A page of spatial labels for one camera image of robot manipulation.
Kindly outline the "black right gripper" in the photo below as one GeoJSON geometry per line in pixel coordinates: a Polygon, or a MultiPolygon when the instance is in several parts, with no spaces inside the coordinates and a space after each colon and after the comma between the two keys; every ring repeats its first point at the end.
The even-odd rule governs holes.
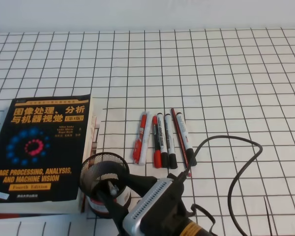
{"type": "MultiPolygon", "coordinates": [[[[158,181],[156,177],[121,173],[118,174],[118,178],[140,197],[143,197],[158,181]]],[[[181,199],[187,174],[181,173],[177,177],[169,174],[167,178],[173,179],[173,183],[141,220],[140,229],[145,236],[178,236],[187,226],[188,218],[193,215],[187,211],[181,199]]],[[[128,213],[128,204],[121,205],[115,202],[111,195],[102,190],[97,190],[96,194],[114,220],[119,235],[128,236],[122,226],[128,213]]]]}

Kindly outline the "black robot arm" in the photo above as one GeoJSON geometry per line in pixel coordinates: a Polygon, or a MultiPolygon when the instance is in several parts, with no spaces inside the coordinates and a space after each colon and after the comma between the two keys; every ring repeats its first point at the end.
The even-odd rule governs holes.
{"type": "Polygon", "coordinates": [[[190,220],[200,211],[214,224],[215,219],[197,204],[188,212],[181,197],[184,192],[185,174],[178,177],[157,179],[136,175],[119,175],[119,180],[141,196],[137,205],[129,211],[115,202],[111,195],[101,190],[95,194],[104,203],[121,236],[211,236],[190,220]]]}

